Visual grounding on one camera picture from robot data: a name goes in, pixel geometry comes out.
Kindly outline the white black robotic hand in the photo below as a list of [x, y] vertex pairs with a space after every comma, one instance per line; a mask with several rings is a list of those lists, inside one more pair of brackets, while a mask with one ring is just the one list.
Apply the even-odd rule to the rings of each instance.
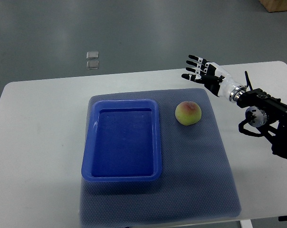
[[189, 65], [186, 67], [188, 72], [182, 74], [182, 78], [204, 85], [217, 97], [225, 97], [230, 102], [235, 102], [235, 95], [243, 89], [243, 86], [235, 82], [228, 71], [204, 58], [194, 55], [188, 57], [189, 60], [186, 61]]

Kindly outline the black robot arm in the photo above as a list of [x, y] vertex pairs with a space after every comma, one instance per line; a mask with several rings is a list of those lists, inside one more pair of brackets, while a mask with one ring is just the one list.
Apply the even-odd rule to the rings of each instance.
[[249, 91], [238, 91], [234, 101], [246, 108], [239, 132], [253, 137], [265, 137], [271, 143], [272, 154], [287, 160], [287, 104], [260, 88], [253, 89], [248, 73], [245, 79]]

